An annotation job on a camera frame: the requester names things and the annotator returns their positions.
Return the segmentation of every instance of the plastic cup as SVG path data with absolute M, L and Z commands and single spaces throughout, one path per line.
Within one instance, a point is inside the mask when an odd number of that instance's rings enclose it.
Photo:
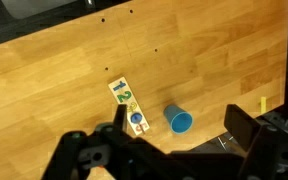
M 176 105 L 167 106 L 164 110 L 164 116 L 176 134 L 185 133 L 193 124 L 192 116 Z

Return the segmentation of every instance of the wooden table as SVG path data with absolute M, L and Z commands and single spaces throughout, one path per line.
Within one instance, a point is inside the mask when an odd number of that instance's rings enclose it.
M 63 133 L 112 121 L 121 76 L 151 126 L 142 137 L 165 153 L 225 132 L 229 103 L 271 110 L 287 38 L 288 0 L 134 0 L 0 44 L 0 179 L 39 179 Z M 163 117 L 171 103 L 194 117 L 184 135 Z

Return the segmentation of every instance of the screw hole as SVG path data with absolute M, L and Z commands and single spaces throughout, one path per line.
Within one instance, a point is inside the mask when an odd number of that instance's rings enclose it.
M 288 160 L 288 152 L 283 152 L 281 156 L 283 159 Z
M 95 153 L 94 156 L 93 156 L 93 159 L 95 161 L 99 161 L 102 159 L 102 154 L 101 153 Z

